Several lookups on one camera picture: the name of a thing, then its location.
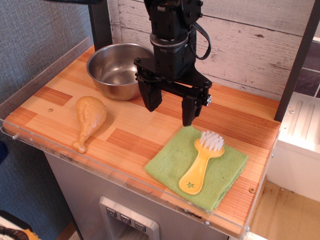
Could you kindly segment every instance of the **brush handle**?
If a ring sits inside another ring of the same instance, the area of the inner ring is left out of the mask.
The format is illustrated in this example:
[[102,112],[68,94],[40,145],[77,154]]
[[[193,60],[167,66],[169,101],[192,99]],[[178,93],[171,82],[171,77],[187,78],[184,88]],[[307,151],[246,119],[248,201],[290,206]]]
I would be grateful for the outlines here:
[[194,163],[179,181],[182,191],[190,195],[196,195],[201,191],[210,157],[206,152],[198,152]]

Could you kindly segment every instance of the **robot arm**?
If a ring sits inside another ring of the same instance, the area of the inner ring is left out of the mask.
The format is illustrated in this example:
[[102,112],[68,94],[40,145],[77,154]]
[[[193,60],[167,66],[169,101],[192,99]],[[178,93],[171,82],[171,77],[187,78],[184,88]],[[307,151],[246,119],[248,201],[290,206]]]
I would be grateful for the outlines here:
[[[98,4],[102,0],[49,0],[78,4]],[[145,107],[155,110],[162,91],[182,97],[182,123],[189,126],[202,106],[211,102],[210,80],[195,68],[196,58],[206,59],[211,51],[207,33],[196,23],[202,17],[201,0],[144,0],[151,21],[150,42],[154,59],[137,58],[138,81]],[[197,31],[208,41],[203,57],[196,54]]]

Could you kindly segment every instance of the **gray fabric wall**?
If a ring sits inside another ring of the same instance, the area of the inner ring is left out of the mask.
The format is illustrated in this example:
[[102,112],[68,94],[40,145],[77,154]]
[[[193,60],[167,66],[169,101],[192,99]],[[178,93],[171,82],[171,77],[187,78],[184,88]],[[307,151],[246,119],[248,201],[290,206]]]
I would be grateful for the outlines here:
[[[0,104],[87,36],[86,5],[0,0]],[[0,165],[0,210],[55,240],[72,217],[43,152],[2,133],[0,141],[9,149]]]

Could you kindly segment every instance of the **black metal frame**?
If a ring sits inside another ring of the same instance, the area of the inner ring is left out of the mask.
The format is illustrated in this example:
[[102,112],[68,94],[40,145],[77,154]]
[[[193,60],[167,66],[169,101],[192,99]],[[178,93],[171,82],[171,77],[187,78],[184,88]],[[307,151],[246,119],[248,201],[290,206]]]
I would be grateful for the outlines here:
[[294,92],[301,69],[304,65],[310,45],[315,36],[319,21],[320,21],[320,0],[315,0],[311,14],[310,14],[309,21],[306,25],[306,28],[300,43],[300,47],[296,54],[288,81],[285,85],[279,107],[274,117],[274,120],[276,121],[282,122],[285,116],[287,107],[289,105],[291,96]]
[[107,0],[89,4],[88,8],[94,49],[97,51],[113,43]]

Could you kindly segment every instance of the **folded towel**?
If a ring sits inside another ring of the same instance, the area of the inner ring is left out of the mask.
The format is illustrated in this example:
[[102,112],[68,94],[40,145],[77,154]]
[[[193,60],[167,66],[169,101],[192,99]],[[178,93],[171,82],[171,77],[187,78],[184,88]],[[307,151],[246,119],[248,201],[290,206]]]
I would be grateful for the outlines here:
[[201,191],[189,195],[179,188],[179,181],[198,155],[195,140],[200,137],[201,132],[194,127],[183,127],[145,170],[182,198],[212,212],[245,168],[248,156],[224,145],[224,154],[209,160]]

